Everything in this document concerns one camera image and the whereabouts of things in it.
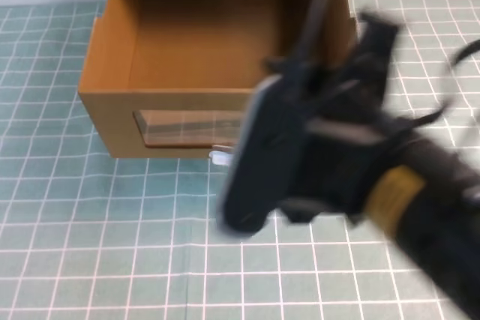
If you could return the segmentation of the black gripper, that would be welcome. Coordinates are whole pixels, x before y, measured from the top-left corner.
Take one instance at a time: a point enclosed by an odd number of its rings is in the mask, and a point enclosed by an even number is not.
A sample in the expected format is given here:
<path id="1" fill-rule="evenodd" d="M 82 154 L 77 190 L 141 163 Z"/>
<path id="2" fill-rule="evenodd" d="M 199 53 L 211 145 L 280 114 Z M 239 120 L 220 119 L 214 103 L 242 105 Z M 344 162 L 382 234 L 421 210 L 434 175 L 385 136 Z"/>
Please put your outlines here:
<path id="1" fill-rule="evenodd" d="M 305 83 L 301 113 L 307 138 L 295 185 L 307 196 L 307 207 L 280 208 L 297 223 L 309 222 L 322 211 L 354 214 L 353 181 L 383 140 L 373 123 L 386 95 L 400 23 L 378 12 L 361 12 L 358 21 L 364 31 L 337 70 L 282 58 L 268 62 L 275 73 Z"/>

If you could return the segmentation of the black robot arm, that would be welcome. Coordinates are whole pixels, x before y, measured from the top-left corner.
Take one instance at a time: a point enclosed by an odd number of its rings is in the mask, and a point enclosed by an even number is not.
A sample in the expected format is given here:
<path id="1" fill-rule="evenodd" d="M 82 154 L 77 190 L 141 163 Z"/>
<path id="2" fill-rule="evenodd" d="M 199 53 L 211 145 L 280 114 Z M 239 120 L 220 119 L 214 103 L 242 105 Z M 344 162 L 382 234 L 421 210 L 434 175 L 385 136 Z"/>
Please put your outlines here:
<path id="1" fill-rule="evenodd" d="M 383 108 L 400 24 L 363 13 L 361 40 L 325 83 L 311 80 L 295 102 L 300 158 L 272 207 L 308 223 L 322 212 L 371 220 L 470 318 L 479 317 L 479 173 L 420 128 L 452 105 L 451 91 L 417 118 Z"/>

